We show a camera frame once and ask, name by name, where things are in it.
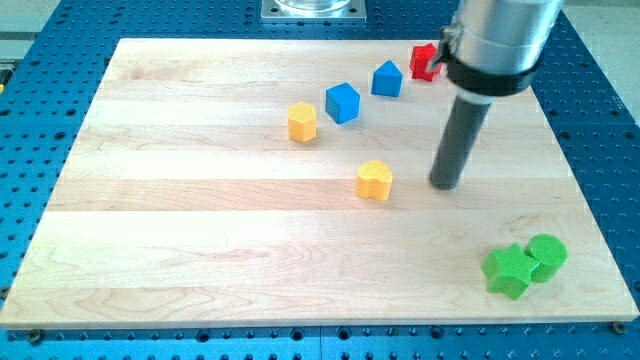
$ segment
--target wooden board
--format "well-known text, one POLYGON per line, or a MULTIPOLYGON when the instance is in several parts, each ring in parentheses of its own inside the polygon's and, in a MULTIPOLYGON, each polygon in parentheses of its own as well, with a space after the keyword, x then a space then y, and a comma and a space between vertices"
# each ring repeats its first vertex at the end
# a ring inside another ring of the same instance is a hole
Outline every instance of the wooden board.
POLYGON ((630 320, 638 311, 530 91, 490 110, 463 183, 429 185, 455 90, 408 73, 415 41, 127 39, 117 47, 0 313, 4 327, 630 320), (401 97, 369 95, 392 59, 401 97), (350 81, 359 119, 324 91, 350 81), (287 106, 318 137, 287 137, 287 106), (386 202, 355 196, 384 160, 386 202), (538 233, 569 262, 518 301, 496 247, 538 233))

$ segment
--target yellow block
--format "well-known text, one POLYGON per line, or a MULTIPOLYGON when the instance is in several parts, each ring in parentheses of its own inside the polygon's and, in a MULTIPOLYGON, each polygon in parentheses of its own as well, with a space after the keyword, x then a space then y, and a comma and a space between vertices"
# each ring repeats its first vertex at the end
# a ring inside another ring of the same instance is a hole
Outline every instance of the yellow block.
POLYGON ((316 137, 316 108, 304 102, 291 105, 288 109, 289 137, 305 142, 316 137))
POLYGON ((372 197, 376 200, 387 200, 391 191, 393 175, 389 166, 380 160, 372 160, 358 170, 356 194, 361 198, 372 197))

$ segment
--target red block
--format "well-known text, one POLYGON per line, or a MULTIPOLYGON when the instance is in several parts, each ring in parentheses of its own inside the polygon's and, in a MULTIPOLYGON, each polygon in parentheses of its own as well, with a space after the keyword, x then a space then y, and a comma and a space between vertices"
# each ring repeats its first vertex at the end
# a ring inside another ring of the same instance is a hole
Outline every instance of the red block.
POLYGON ((427 81, 433 81, 433 79, 440 74, 442 64, 438 64, 438 67, 433 72, 427 72, 427 64, 431 60, 438 49, 431 43, 424 46, 414 46, 411 52, 411 62, 409 68, 411 69, 412 79, 423 79, 427 81))

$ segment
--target metal base plate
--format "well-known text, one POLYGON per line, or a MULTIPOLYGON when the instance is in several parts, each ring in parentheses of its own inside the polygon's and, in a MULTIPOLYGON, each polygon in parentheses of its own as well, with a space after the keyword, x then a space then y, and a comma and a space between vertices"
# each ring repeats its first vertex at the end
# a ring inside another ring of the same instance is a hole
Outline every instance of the metal base plate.
POLYGON ((349 0, 344 6, 331 11, 302 10, 288 6, 278 0, 262 0, 263 23, 364 23, 367 20, 365 0, 349 0))

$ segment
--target black cylindrical end effector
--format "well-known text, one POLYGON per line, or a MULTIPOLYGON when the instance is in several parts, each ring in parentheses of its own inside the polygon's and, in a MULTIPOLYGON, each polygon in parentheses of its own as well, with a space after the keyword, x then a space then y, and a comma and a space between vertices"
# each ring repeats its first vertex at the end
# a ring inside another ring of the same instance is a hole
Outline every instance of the black cylindrical end effector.
POLYGON ((456 97, 429 175, 433 186, 441 190, 456 187, 490 106, 456 97))

